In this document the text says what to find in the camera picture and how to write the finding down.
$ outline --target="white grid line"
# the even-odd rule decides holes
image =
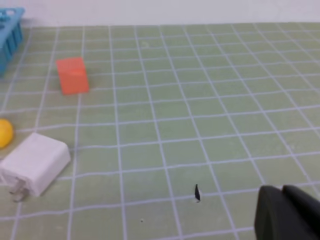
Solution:
[[[242,95],[234,95],[235,97],[246,97]],[[216,99],[216,97],[193,97],[189,98],[188,100],[208,100],[208,99]],[[169,103],[169,102],[181,102],[182,99],[172,99],[172,100],[154,100],[153,103]],[[128,102],[128,103],[118,103],[118,106],[131,106],[131,105],[143,105],[143,104],[150,104],[149,101],[136,101],[136,102]],[[113,103],[111,104],[96,104],[96,105],[84,105],[82,108],[87,109],[87,108],[100,108],[100,107],[114,107],[115,105]],[[271,109],[271,110],[265,110],[266,113],[278,113],[282,111],[292,111],[292,110],[305,110],[305,109],[316,109],[319,108],[320,105],[310,105],[310,106],[299,106],[299,107],[289,107],[289,108],[280,108],[280,109]],[[66,106],[51,106],[51,107],[44,107],[43,109],[45,110],[60,110],[60,109],[76,109],[77,107],[75,105],[66,105]],[[13,113],[21,113],[21,112],[27,112],[27,111],[37,111],[39,108],[38,107],[32,107],[32,108],[22,108],[22,109],[16,109],[16,110],[6,110],[2,112],[2,114],[13,114]],[[229,112],[230,115],[232,116],[238,116],[238,115],[246,115],[246,114],[258,114],[261,113],[260,111],[249,111],[249,112]],[[194,117],[196,118],[201,118],[201,117],[221,117],[225,116],[226,113],[221,113],[221,114],[211,114],[211,115],[196,115]]]
[[[290,50],[290,53],[292,52],[306,52],[306,51],[292,51]],[[264,54],[264,53],[270,53],[269,51],[261,51],[261,52],[258,52],[258,54]],[[218,57],[222,57],[222,56],[235,56],[235,55],[238,55],[238,56],[242,56],[242,55],[249,55],[248,53],[235,53],[235,54],[215,54],[215,55],[201,55],[199,56],[201,59],[210,59],[212,57],[214,58],[218,58]],[[171,57],[169,56],[170,58],[174,59],[174,60],[185,60],[185,59],[194,59],[196,58],[195,56],[174,56],[174,57]],[[293,61],[293,60],[284,60],[284,61],[278,61],[278,62],[266,62],[264,63],[264,65],[266,66],[272,66],[272,65],[278,65],[278,64],[286,64],[286,63],[290,63],[290,64],[304,64],[304,63],[314,63],[315,61],[318,62],[318,60],[316,60],[314,57],[312,57],[314,60],[303,60],[303,61]],[[148,62],[148,61],[157,61],[157,60],[167,60],[168,57],[147,57],[147,58],[144,58],[142,59],[143,62]],[[106,64],[109,64],[111,62],[113,63],[127,63],[127,62],[138,62],[139,59],[138,58],[128,58],[128,59],[119,59],[119,60],[114,60],[114,61],[111,61],[111,60],[84,60],[84,62],[86,64],[96,64],[96,63],[106,63]],[[18,66],[19,64],[16,64],[16,65],[11,65],[10,67],[13,68],[13,67],[16,67]],[[49,63],[21,63],[20,64],[20,67],[47,67],[49,65]],[[233,65],[232,63],[230,63],[230,65],[226,65],[226,66],[206,66],[205,68],[206,69],[225,69],[225,68],[230,68],[230,66]],[[259,66],[259,64],[237,64],[235,65],[236,67],[238,68],[241,68],[241,67],[256,67],[256,66]],[[190,68],[178,68],[176,70],[179,70],[179,71],[183,71],[183,70],[189,70]]]
[[[249,47],[246,45],[245,42],[242,42],[242,44],[248,49],[248,51],[252,54],[252,56],[260,63],[261,67],[270,75],[270,77],[275,81],[275,83],[281,88],[282,86],[278,83],[278,81],[274,78],[274,76],[269,72],[269,70],[260,62],[260,60],[256,57],[256,55],[250,51]],[[277,130],[276,126],[273,124],[273,122],[271,121],[271,119],[269,118],[269,116],[263,111],[262,106],[260,105],[260,103],[258,102],[258,100],[256,99],[255,96],[252,96],[252,98],[254,99],[255,103],[258,104],[260,110],[263,112],[264,116],[266,117],[267,121],[269,122],[269,124],[272,126],[272,128],[276,131],[276,134],[278,135],[278,137],[280,138],[281,142],[284,144],[284,146],[286,147],[287,151],[292,155],[295,163],[299,166],[299,168],[301,169],[302,173],[305,175],[305,177],[307,178],[308,182],[312,182],[311,178],[309,177],[309,175],[307,174],[307,172],[305,171],[305,169],[303,168],[303,166],[301,165],[301,163],[299,162],[299,160],[296,158],[296,156],[294,155],[291,147],[287,144],[286,140],[284,139],[284,137],[280,134],[280,132]],[[318,191],[318,189],[312,185],[313,190],[318,194],[318,196],[320,196],[320,193]]]
[[[201,70],[201,68],[185,68],[185,69],[176,69],[177,72],[180,71],[186,71],[186,70]],[[160,73],[160,72],[169,72],[169,69],[159,69],[159,70],[148,70],[146,71],[147,73]],[[139,71],[125,71],[125,72],[116,72],[117,75],[131,75],[131,74],[143,74],[142,70]],[[97,76],[111,76],[111,72],[100,72],[100,73],[89,73],[89,77],[97,77]],[[274,75],[275,78],[283,78],[283,77],[298,77],[298,74],[291,74],[291,75]],[[304,76],[309,77],[309,76],[320,76],[319,73],[306,73]],[[260,77],[247,77],[244,80],[257,80],[257,79],[266,79],[268,78],[267,76],[260,76]],[[26,77],[18,77],[17,80],[36,80],[36,79],[43,79],[42,76],[26,76]],[[234,81],[234,79],[224,79],[224,80],[214,80],[213,82],[218,83],[222,81]]]
[[[51,74],[51,66],[53,65],[53,60],[54,60],[54,49],[57,45],[57,40],[58,40],[58,36],[59,36],[59,28],[56,29],[56,32],[55,32],[55,41],[54,41],[54,45],[53,45],[53,51],[51,53],[51,58],[50,58],[50,66],[47,70],[47,76],[45,78],[45,84],[44,84],[44,87],[43,87],[43,93],[42,93],[42,97],[41,97],[41,100],[40,100],[40,105],[39,105],[39,108],[38,108],[38,112],[37,112],[37,115],[36,115],[36,119],[35,119],[35,124],[34,124],[34,131],[37,132],[38,131],[38,125],[39,125],[39,117],[40,117],[40,114],[41,114],[41,111],[42,111],[42,108],[43,108],[43,105],[44,105],[44,102],[45,102],[45,95],[46,95],[46,91],[47,91],[47,86],[48,86],[48,82],[49,82],[49,78],[50,78],[50,74]],[[19,216],[20,215],[20,212],[21,212],[21,208],[22,208],[22,203],[19,202],[17,204],[17,215]],[[18,220],[15,220],[14,221],[14,226],[13,229],[12,229],[12,240],[14,240],[16,238],[16,231],[17,231],[17,228],[18,228],[18,224],[19,224],[19,221]]]
[[[216,41],[216,37],[215,37],[214,34],[211,34],[211,37]],[[220,46],[220,45],[217,45],[217,46],[218,46],[218,48],[221,50],[221,52],[223,52],[223,49],[221,48],[221,46]],[[228,56],[225,56],[225,57],[226,57],[227,61],[229,62],[229,64],[232,66],[232,69],[234,70],[234,72],[237,74],[238,78],[239,78],[239,79],[242,79],[240,73],[237,71],[237,69],[235,68],[235,66],[232,64],[232,62],[231,62],[231,60],[229,59],[229,57],[228,57]],[[243,85],[244,85],[245,89],[248,91],[248,93],[250,94],[250,96],[253,98],[253,96],[252,96],[252,94],[251,94],[251,91],[250,91],[250,89],[247,87],[247,85],[245,85],[244,82],[243,82]],[[236,124],[234,123],[232,117],[228,117],[228,119],[229,119],[229,121],[230,121],[233,129],[235,130],[236,134],[238,135],[238,138],[239,138],[239,140],[240,140],[243,148],[245,149],[245,152],[246,152],[246,154],[248,155],[248,157],[249,157],[249,159],[250,159],[250,161],[251,161],[251,163],[252,163],[252,166],[253,166],[255,172],[256,172],[257,175],[259,176],[259,179],[260,179],[261,183],[264,185],[264,184],[266,183],[265,180],[264,180],[264,177],[262,176],[262,174],[261,174],[258,166],[256,165],[255,161],[253,160],[252,155],[251,155],[251,152],[250,152],[250,150],[248,149],[248,147],[247,147],[245,141],[243,140],[242,136],[240,135],[240,133],[239,133],[239,131],[238,131],[238,129],[237,129]]]
[[[196,49],[195,49],[194,46],[192,45],[192,42],[191,42],[191,40],[189,39],[189,36],[188,36],[188,34],[186,33],[186,30],[185,30],[185,29],[183,29],[183,30],[184,30],[184,33],[185,33],[186,37],[188,38],[188,42],[189,42],[189,44],[190,44],[190,46],[191,46],[191,48],[192,48],[192,50],[193,50],[193,52],[194,52],[197,60],[198,60],[198,63],[200,64],[201,68],[203,69],[203,72],[204,72],[206,78],[207,78],[208,81],[210,82],[210,85],[211,85],[211,88],[212,88],[214,94],[215,94],[216,96],[219,96],[219,94],[218,94],[216,88],[214,87],[212,81],[210,81],[210,76],[208,75],[207,71],[205,70],[205,68],[204,68],[204,66],[203,66],[203,64],[202,64],[202,62],[201,62],[201,59],[200,59],[200,57],[199,57],[198,54],[197,54]],[[226,108],[226,106],[224,105],[223,101],[222,101],[219,97],[218,97],[218,101],[219,101],[220,105],[222,106],[224,112],[227,113],[227,112],[228,112],[228,111],[227,111],[227,108]],[[230,123],[232,124],[233,122],[232,122],[231,117],[230,117],[229,115],[227,115],[227,118],[228,118],[228,120],[230,121]],[[216,175],[215,175],[215,172],[214,172],[214,170],[213,170],[213,168],[212,168],[211,165],[210,165],[210,168],[209,168],[209,169],[210,169],[210,171],[211,171],[211,174],[212,174],[212,176],[213,176],[214,182],[215,182],[215,184],[216,184],[216,188],[217,188],[218,192],[221,193],[219,181],[218,181],[218,179],[217,179],[217,177],[216,177]],[[232,228],[233,231],[234,231],[233,234],[234,234],[235,238],[236,238],[237,240],[239,240],[239,236],[238,236],[238,234],[237,234],[237,232],[236,232],[236,230],[235,230],[235,229],[236,229],[236,226],[235,226],[234,220],[233,220],[233,218],[232,218],[232,215],[231,215],[231,213],[230,213],[230,211],[229,211],[229,209],[228,209],[228,205],[227,205],[227,203],[226,203],[226,201],[225,201],[225,198],[224,198],[223,195],[221,195],[220,198],[221,198],[223,207],[224,207],[224,209],[225,209],[225,211],[226,211],[226,214],[227,214],[227,216],[228,216],[228,219],[229,219],[231,228]]]
[[[82,51],[81,56],[84,56],[84,45],[86,39],[85,27],[82,27]],[[75,131],[74,131],[74,150],[73,150],[73,160],[69,163],[72,165],[72,180],[71,180],[71,190],[70,190],[70,203],[69,203],[69,218],[67,223],[67,240],[71,240],[72,234],[72,224],[73,224],[73,209],[75,201],[75,188],[76,188],[76,174],[77,174],[77,161],[78,161],[78,146],[79,146],[79,119],[81,111],[81,93],[77,94],[77,108],[76,108],[76,118],[75,118]]]
[[[112,47],[112,32],[109,28],[109,46],[110,46],[110,58],[113,60],[113,47]],[[113,82],[113,101],[114,101],[114,120],[115,120],[115,133],[116,133],[116,145],[118,153],[118,168],[119,168],[119,184],[120,184],[120,198],[121,198],[121,216],[122,216],[122,238],[127,240],[127,216],[126,216],[126,207],[125,207],[125,190],[124,190],[124,179],[122,173],[122,158],[121,158],[121,147],[120,147],[120,134],[119,134],[119,125],[118,125],[118,100],[117,100],[117,91],[116,91],[116,76],[115,76],[115,66],[114,63],[111,63],[112,69],[112,82]]]
[[[205,148],[205,146],[204,146],[204,143],[203,143],[203,141],[202,141],[202,139],[201,139],[201,135],[200,135],[200,133],[199,133],[197,124],[196,124],[196,122],[195,122],[195,119],[193,118],[193,115],[192,115],[192,112],[191,112],[189,103],[188,103],[188,101],[187,101],[187,98],[186,98],[186,96],[185,96],[184,90],[183,90],[183,88],[181,87],[178,74],[177,74],[177,72],[175,71],[175,70],[176,70],[176,69],[175,69],[175,66],[174,66],[174,64],[173,64],[172,59],[170,58],[170,54],[169,54],[169,50],[168,50],[168,48],[167,48],[166,42],[165,42],[163,36],[161,36],[161,38],[162,38],[162,42],[163,42],[163,45],[164,45],[164,47],[165,47],[167,56],[168,56],[168,58],[169,58],[170,65],[171,65],[171,67],[172,67],[174,76],[175,76],[177,82],[179,83],[180,92],[181,92],[181,95],[183,96],[183,99],[184,99],[184,101],[185,101],[185,103],[186,103],[187,110],[188,110],[188,114],[189,114],[189,116],[190,116],[190,118],[191,118],[192,125],[193,125],[193,128],[194,128],[195,132],[196,132],[198,142],[200,143],[200,146],[201,146],[202,152],[203,152],[203,154],[204,154],[204,156],[205,156],[206,162],[209,163],[209,162],[210,162],[210,159],[209,159],[208,153],[207,153],[206,148]],[[229,212],[227,203],[225,202],[225,199],[224,199],[223,195],[221,194],[221,189],[220,189],[220,186],[219,186],[219,182],[218,182],[218,179],[217,179],[217,177],[216,177],[216,175],[215,175],[215,173],[214,173],[214,171],[213,171],[212,165],[209,165],[209,170],[210,170],[210,173],[211,173],[211,175],[212,175],[212,179],[213,179],[213,181],[214,181],[214,184],[215,184],[215,186],[216,186],[216,189],[217,189],[217,191],[218,191],[218,194],[219,194],[220,200],[221,200],[221,202],[222,202],[222,205],[223,205],[223,207],[224,207],[224,209],[225,209],[225,212],[226,212],[226,214],[227,214],[227,217],[228,217],[230,226],[231,226],[232,230],[235,230],[235,226],[234,226],[234,223],[233,223],[232,216],[231,216],[231,214],[230,214],[230,212]],[[234,234],[235,238],[236,238],[237,240],[239,240],[239,237],[238,237],[237,233],[234,232],[233,234]]]
[[[272,33],[282,33],[281,30],[278,30],[278,31],[260,31],[258,30],[259,32],[262,32],[264,34],[272,34]],[[313,33],[319,33],[320,30],[314,30],[314,31],[310,31],[308,30],[309,32],[313,32]],[[210,34],[214,34],[216,36],[234,36],[235,34],[232,33],[232,32],[229,32],[229,33],[215,33],[215,32],[210,32],[208,31],[209,33],[203,33],[203,34],[189,34],[189,33],[186,33],[188,36],[190,37],[210,37]],[[302,30],[296,30],[296,31],[286,31],[287,33],[305,33],[304,29]],[[257,31],[253,31],[253,32],[238,32],[239,34],[241,35],[256,35],[256,34],[259,34]],[[169,39],[177,39],[177,38],[185,38],[186,35],[184,34],[179,34],[179,35],[164,35],[162,32],[159,32],[159,36],[137,36],[136,38],[139,40],[157,40],[157,39],[160,39],[161,38],[161,35],[163,36],[163,39],[164,40],[169,40]],[[135,40],[135,37],[117,37],[117,38],[112,38],[112,40],[114,41],[134,41]],[[305,38],[305,39],[298,39],[299,41],[312,41],[312,39],[308,39],[308,38]],[[58,40],[59,43],[81,43],[81,40],[78,40],[78,39],[59,39]],[[287,40],[272,40],[272,42],[285,42]],[[50,44],[52,43],[53,41],[52,40],[33,40],[32,41],[33,43],[35,44]],[[90,39],[87,39],[85,41],[85,43],[95,43],[95,42],[108,42],[108,40],[106,40],[106,38],[90,38]]]
[[[143,70],[143,76],[144,76],[144,81],[145,81],[145,85],[146,85],[148,98],[149,98],[149,101],[150,101],[152,118],[154,120],[155,132],[156,132],[157,141],[158,141],[159,148],[160,148],[162,164],[163,164],[164,171],[165,171],[165,178],[166,178],[166,181],[167,181],[169,195],[170,195],[170,198],[171,198],[171,204],[172,204],[172,209],[173,209],[176,229],[177,229],[177,232],[178,232],[179,239],[183,240],[184,238],[183,238],[182,227],[181,227],[181,224],[180,224],[179,213],[178,213],[178,210],[177,210],[176,202],[174,200],[174,192],[173,192],[173,189],[172,189],[172,186],[171,186],[171,180],[170,180],[169,172],[168,172],[168,169],[167,169],[166,157],[165,157],[165,153],[164,153],[164,150],[163,150],[163,145],[162,145],[162,141],[161,141],[160,131],[159,131],[159,128],[158,128],[158,123],[156,121],[157,118],[156,118],[155,107],[154,107],[154,104],[152,103],[151,92],[150,92],[148,79],[147,79],[147,75],[146,75],[146,71],[145,71],[145,65],[144,65],[144,62],[143,62],[142,56],[141,56],[141,50],[140,50],[140,46],[139,46],[139,43],[138,43],[137,29],[136,28],[134,28],[134,34],[135,34],[135,37],[136,37],[135,38],[136,43],[138,45],[138,54],[139,54],[139,58],[140,58],[140,62],[141,62],[141,67],[142,67],[142,70]]]
[[[311,187],[312,185],[319,185],[320,181],[313,181],[311,183],[297,183],[294,184],[297,187]],[[259,188],[247,188],[247,189],[241,189],[241,190],[231,190],[231,191],[224,191],[224,192],[210,192],[210,193],[203,193],[203,197],[213,197],[213,196],[220,196],[220,195],[236,195],[236,194],[245,194],[245,193],[252,193],[252,192],[258,192]],[[174,201],[179,200],[189,200],[194,199],[194,195],[183,195],[183,196],[175,196],[174,198],[171,197],[164,197],[164,198],[153,198],[148,200],[141,200],[141,201],[132,201],[132,202],[126,202],[124,205],[127,206],[137,206],[137,205],[143,205],[143,204],[152,204],[152,203],[163,203],[163,202],[170,202],[172,199]],[[90,209],[112,209],[112,208],[121,208],[123,204],[121,203],[114,203],[114,204],[96,204],[96,205],[86,205],[81,207],[75,207],[73,208],[72,212],[79,212],[83,210],[90,210]],[[38,216],[44,216],[44,215],[60,215],[60,214],[66,214],[69,213],[70,209],[65,210],[57,210],[57,211],[39,211],[34,213],[28,213],[28,214],[21,214],[19,215],[18,219],[27,219],[32,217],[38,217]],[[15,216],[3,216],[0,217],[0,223],[4,221],[9,221],[15,219]]]
[[[213,82],[213,85],[215,84],[220,84],[220,83],[233,83],[233,82],[240,82],[241,79],[235,79],[235,80],[223,80],[223,81],[219,81],[219,82]],[[210,82],[208,81],[198,81],[198,82],[181,82],[180,85],[202,85],[202,84],[210,84]],[[277,90],[277,91],[265,91],[265,92],[254,92],[252,93],[253,95],[270,95],[270,94],[279,94],[279,93],[285,93],[285,92],[314,92],[317,91],[320,88],[315,88],[312,85],[308,84],[310,86],[310,88],[293,88],[293,89],[284,89],[283,90]],[[168,86],[179,86],[178,82],[170,82],[170,83],[163,83],[163,84],[155,84],[152,86],[149,86],[151,89],[152,88],[158,88],[158,87],[168,87]],[[92,89],[90,89],[91,91],[112,91],[113,89],[116,90],[132,90],[132,89],[146,89],[146,85],[133,85],[133,86],[118,86],[118,87],[94,87]],[[59,90],[51,90],[51,91],[46,91],[46,94],[59,94],[61,91]],[[10,95],[11,96],[15,96],[15,95],[42,95],[43,92],[42,91],[20,91],[20,92],[12,92]],[[247,97],[250,96],[249,93],[242,93],[242,94],[231,94],[231,95],[220,95],[220,98],[234,98],[234,97]],[[204,96],[204,97],[188,97],[187,100],[199,100],[199,99],[217,99],[217,96]],[[166,99],[162,99],[162,100],[153,100],[153,103],[156,102],[161,102],[161,101],[169,101]],[[123,102],[123,103],[119,103],[121,105],[132,105],[134,103],[143,103],[140,101],[133,101],[133,102]],[[100,104],[93,104],[93,105],[83,105],[85,107],[89,106],[89,107],[96,107],[96,106],[100,106]]]
[[[33,28],[31,28],[30,30],[30,34],[28,36],[28,40],[27,40],[27,43],[26,43],[26,46],[25,46],[25,49],[23,50],[23,53],[20,57],[20,60],[19,60],[19,63],[22,62],[22,60],[24,59],[25,57],[25,54],[27,52],[27,49],[30,45],[30,40],[31,40],[31,36],[32,36],[32,31],[33,31]],[[3,101],[3,104],[2,104],[2,108],[1,108],[1,113],[2,111],[6,108],[7,106],[7,103],[8,103],[8,100],[10,98],[10,94],[12,92],[12,89],[14,87],[14,84],[15,84],[15,80],[16,80],[16,77],[19,75],[18,72],[19,72],[19,67],[17,67],[17,69],[15,70],[16,72],[14,73],[12,79],[11,79],[11,83],[10,83],[10,86],[9,86],[9,89],[7,90],[7,93],[6,93],[6,96],[5,96],[5,99]],[[18,228],[18,224],[19,224],[19,216],[20,216],[20,212],[21,212],[21,203],[18,203],[17,204],[17,207],[16,207],[16,212],[15,212],[15,216],[14,216],[14,223],[13,223],[13,226],[12,226],[12,231],[11,231],[11,236],[10,236],[10,240],[15,240],[16,238],[16,234],[17,234],[17,228]]]

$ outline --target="blue ice cube tray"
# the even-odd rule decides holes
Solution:
[[[0,76],[23,40],[20,20],[25,9],[0,8]]]

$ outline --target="table surface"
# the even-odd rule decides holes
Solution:
[[[249,240],[262,184],[320,197],[320,23],[23,31],[0,154],[38,132],[72,164],[19,204],[0,186],[2,240]],[[68,57],[89,93],[61,94]]]

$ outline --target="white charger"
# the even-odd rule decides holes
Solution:
[[[68,146],[56,139],[30,134],[0,163],[0,177],[15,202],[40,196],[70,162]]]

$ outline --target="orange cube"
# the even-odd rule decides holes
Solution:
[[[86,67],[81,57],[59,59],[56,61],[56,66],[63,94],[89,92]]]

